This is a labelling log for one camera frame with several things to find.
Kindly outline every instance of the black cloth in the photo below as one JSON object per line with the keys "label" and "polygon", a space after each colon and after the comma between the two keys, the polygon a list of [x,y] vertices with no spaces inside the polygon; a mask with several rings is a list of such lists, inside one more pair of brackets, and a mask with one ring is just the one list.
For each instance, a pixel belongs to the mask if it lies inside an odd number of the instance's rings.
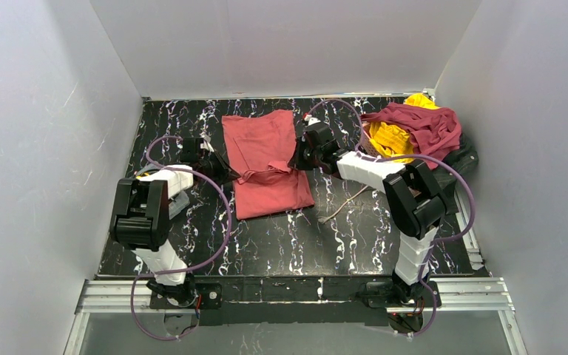
{"label": "black cloth", "polygon": [[[443,163],[451,166],[456,170],[463,178],[465,175],[471,173],[476,166],[478,166],[478,152],[473,146],[473,142],[464,133],[460,136],[460,148],[454,150],[445,156]],[[450,213],[456,213],[459,211],[458,206],[453,198],[454,192],[456,190],[456,177],[450,175],[450,173],[443,169],[442,167],[437,167],[432,171],[432,175],[436,181],[439,182],[441,188],[445,192],[445,195],[449,198]]]}

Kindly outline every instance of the black tabletop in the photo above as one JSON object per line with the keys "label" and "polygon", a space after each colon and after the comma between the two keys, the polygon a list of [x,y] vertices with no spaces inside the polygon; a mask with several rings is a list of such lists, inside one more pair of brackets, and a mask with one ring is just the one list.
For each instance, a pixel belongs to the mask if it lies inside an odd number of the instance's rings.
{"label": "black tabletop", "polygon": [[[345,98],[359,113],[377,112],[389,102],[405,98]],[[276,109],[294,112],[295,127],[302,131],[301,118],[320,98],[150,101],[143,105],[143,117],[129,160],[126,176],[147,165],[146,147],[162,135],[212,138],[212,146],[225,155],[221,118],[224,115],[260,117]],[[323,104],[314,116],[329,122],[342,146],[353,147],[359,137],[355,116],[339,103]],[[177,163],[181,145],[168,141],[152,151],[161,163]],[[250,220],[233,220],[230,243],[209,267],[196,274],[293,276],[390,274],[399,247],[399,231],[391,220],[386,196],[369,190],[352,200],[325,224],[319,217],[338,209],[362,186],[308,172],[315,206]],[[224,191],[234,207],[231,184]],[[197,183],[189,191],[191,205],[173,221],[169,240],[189,265],[207,259],[220,246],[226,227],[225,209],[218,194],[207,184]],[[438,237],[459,230],[456,216],[449,216]],[[462,241],[435,247],[432,270],[436,274],[472,274]],[[108,240],[98,270],[99,277],[132,276],[147,272],[146,266],[129,250]]]}

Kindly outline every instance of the cable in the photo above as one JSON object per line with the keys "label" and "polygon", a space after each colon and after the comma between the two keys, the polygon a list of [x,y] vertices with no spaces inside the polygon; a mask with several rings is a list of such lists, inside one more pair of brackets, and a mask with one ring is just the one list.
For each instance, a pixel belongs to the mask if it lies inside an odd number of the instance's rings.
{"label": "cable", "polygon": [[312,115],[312,112],[314,112],[315,109],[319,108],[319,106],[321,106],[322,104],[326,104],[328,102],[340,102],[341,104],[343,104],[343,106],[347,107],[350,111],[352,111],[354,113],[354,115],[356,116],[356,119],[358,120],[358,127],[360,128],[360,137],[358,138],[358,143],[356,143],[356,145],[354,146],[354,150],[358,151],[360,148],[360,142],[362,142],[362,119],[360,119],[360,115],[358,114],[358,111],[356,111],[356,109],[351,106],[350,103],[348,103],[345,100],[342,100],[340,98],[326,98],[321,100],[318,104],[312,106],[309,110],[308,110],[308,114],[307,115]]}
{"label": "cable", "polygon": [[[308,111],[308,115],[311,115],[312,112],[315,109],[317,109],[317,107],[319,107],[321,104],[324,104],[325,102],[329,102],[329,101],[341,102],[355,114],[356,119],[358,120],[358,124],[359,124],[359,128],[360,128],[360,135],[361,135],[361,138],[362,138],[362,119],[360,118],[360,114],[356,111],[356,109],[354,109],[353,106],[351,106],[349,103],[347,103],[347,102],[345,102],[345,101],[343,101],[339,98],[327,98],[325,100],[322,100],[321,102],[319,102],[318,104],[316,104],[312,108],[310,108],[310,110]],[[356,144],[355,150],[356,150],[356,153],[358,154],[358,156],[361,159],[366,160],[366,161],[373,161],[373,162],[377,162],[377,163],[384,163],[384,162],[387,162],[387,161],[404,159],[404,158],[423,159],[423,160],[434,162],[434,163],[438,164],[440,167],[442,167],[443,169],[446,169],[454,177],[456,177],[457,181],[461,184],[461,186],[463,187],[463,189],[467,193],[467,199],[469,200],[469,212],[470,212],[469,213],[469,221],[467,221],[467,225],[464,227],[464,229],[462,231],[456,233],[455,235],[453,235],[451,237],[445,237],[445,238],[439,238],[439,239],[433,240],[432,243],[431,243],[432,245],[430,247],[430,251],[428,251],[428,253],[426,254],[425,258],[423,259],[422,267],[419,269],[419,274],[417,275],[417,279],[419,280],[419,283],[421,283],[423,285],[423,287],[426,288],[430,292],[430,294],[432,295],[432,315],[430,316],[430,320],[427,321],[426,325],[424,325],[424,327],[421,328],[420,331],[412,333],[412,335],[414,337],[416,337],[418,335],[423,334],[430,327],[430,325],[432,325],[432,322],[434,322],[434,319],[436,317],[436,295],[434,294],[434,290],[423,280],[423,271],[425,270],[427,263],[430,261],[430,257],[432,256],[432,250],[434,250],[434,246],[436,244],[458,240],[458,239],[462,238],[462,236],[464,236],[466,233],[469,232],[469,230],[473,227],[473,222],[476,219],[476,199],[473,197],[473,193],[471,192],[471,189],[469,189],[469,186],[467,185],[467,182],[464,180],[464,178],[456,170],[452,169],[451,166],[447,165],[446,163],[443,163],[439,159],[432,158],[430,156],[422,155],[422,154],[406,154],[406,155],[400,155],[399,157],[380,158],[380,159],[373,158],[369,155],[364,155],[360,152],[360,142],[358,144]]]}
{"label": "cable", "polygon": [[201,295],[199,295],[199,300],[197,301],[197,306],[195,306],[195,316],[199,319],[199,306],[201,305]]}
{"label": "cable", "polygon": [[[190,272],[190,271],[198,270],[198,269],[200,269],[204,266],[207,266],[208,264],[212,263],[214,261],[214,259],[218,258],[219,255],[221,255],[221,253],[223,253],[223,250],[225,250],[225,248],[227,247],[227,245],[229,243],[229,238],[230,238],[230,234],[231,234],[231,207],[229,205],[229,201],[228,201],[227,197],[223,193],[223,190],[217,185],[217,183],[215,183],[211,178],[205,176],[204,174],[201,174],[200,172],[196,172],[196,171],[191,170],[191,169],[181,169],[181,168],[172,168],[172,167],[164,166],[164,165],[158,163],[157,161],[155,161],[151,158],[150,153],[152,151],[152,148],[156,144],[158,144],[158,142],[160,142],[164,139],[177,139],[179,141],[182,140],[181,137],[178,137],[176,135],[165,135],[163,137],[159,137],[158,139],[151,142],[150,145],[147,147],[147,151],[146,151],[146,154],[145,154],[147,161],[149,161],[151,164],[157,166],[160,169],[172,170],[174,172],[188,172],[189,174],[193,174],[194,176],[199,177],[199,178],[203,179],[204,181],[206,181],[207,183],[209,183],[210,185],[212,185],[212,187],[214,187],[214,189],[219,193],[219,196],[221,196],[221,200],[223,200],[223,205],[226,207],[227,229],[226,229],[225,236],[223,237],[223,243],[221,244],[221,247],[208,260],[206,260],[202,263],[198,263],[195,266],[189,266],[188,268],[159,271],[157,273],[157,275],[167,275],[167,274],[176,274],[176,273],[181,273],[181,272]],[[136,275],[136,277],[134,278],[134,282],[132,283],[132,290],[131,290],[131,293],[129,295],[129,310],[132,312],[132,318],[134,319],[134,322],[136,323],[138,328],[143,333],[145,333],[148,337],[151,337],[151,338],[156,339],[156,340],[172,341],[172,340],[180,339],[180,338],[192,333],[196,329],[196,327],[192,328],[191,330],[187,331],[186,333],[183,333],[183,334],[180,334],[180,335],[177,335],[177,336],[174,336],[174,337],[160,337],[160,336],[155,335],[155,334],[149,332],[148,330],[146,330],[144,328],[144,326],[142,325],[141,321],[138,320],[138,317],[136,316],[136,311],[134,309],[134,293],[135,293],[135,290],[136,290],[136,283],[138,282],[138,280],[141,277],[154,277],[155,275],[156,274],[153,274],[153,273],[141,274],[141,275]]]}
{"label": "cable", "polygon": [[358,191],[354,196],[348,198],[347,200],[345,200],[345,202],[333,213],[330,214],[327,217],[319,217],[317,220],[319,221],[319,223],[324,224],[326,222],[328,222],[329,220],[331,220],[332,218],[336,217],[337,214],[339,214],[339,212],[341,212],[341,210],[343,209],[343,207],[345,207],[345,205],[347,205],[348,203],[350,203],[354,198],[358,197],[360,194],[362,194],[363,192],[365,192],[365,190],[368,188],[369,186],[364,185],[362,187],[362,189],[360,189],[360,191]]}

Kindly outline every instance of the robotic arm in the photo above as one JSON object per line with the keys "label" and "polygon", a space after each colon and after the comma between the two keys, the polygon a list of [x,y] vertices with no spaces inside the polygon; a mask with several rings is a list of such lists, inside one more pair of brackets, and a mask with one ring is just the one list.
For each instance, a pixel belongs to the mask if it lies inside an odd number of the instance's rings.
{"label": "robotic arm", "polygon": [[385,297],[385,302],[408,302],[421,297],[419,271],[428,274],[425,258],[432,248],[439,225],[448,211],[448,200],[432,172],[423,162],[376,163],[374,158],[339,147],[330,127],[306,116],[307,127],[298,137],[290,167],[320,168],[336,178],[353,180],[384,191],[393,221],[400,231],[399,259],[392,285],[367,285],[363,300]]}

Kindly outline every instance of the white enclosure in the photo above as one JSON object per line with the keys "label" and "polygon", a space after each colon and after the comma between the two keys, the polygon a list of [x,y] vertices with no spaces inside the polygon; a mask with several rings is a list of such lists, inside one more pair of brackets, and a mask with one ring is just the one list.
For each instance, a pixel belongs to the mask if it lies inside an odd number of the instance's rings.
{"label": "white enclosure", "polygon": [[142,96],[434,87],[480,0],[92,0]]}
{"label": "white enclosure", "polygon": [[141,99],[88,1],[0,1],[0,354],[61,354]]}
{"label": "white enclosure", "polygon": [[568,1],[5,3],[0,354],[63,351],[141,97],[425,87],[476,143],[476,231],[528,351],[568,354]]}
{"label": "white enclosure", "polygon": [[476,231],[531,354],[568,354],[568,1],[483,1],[439,82],[480,167]]}

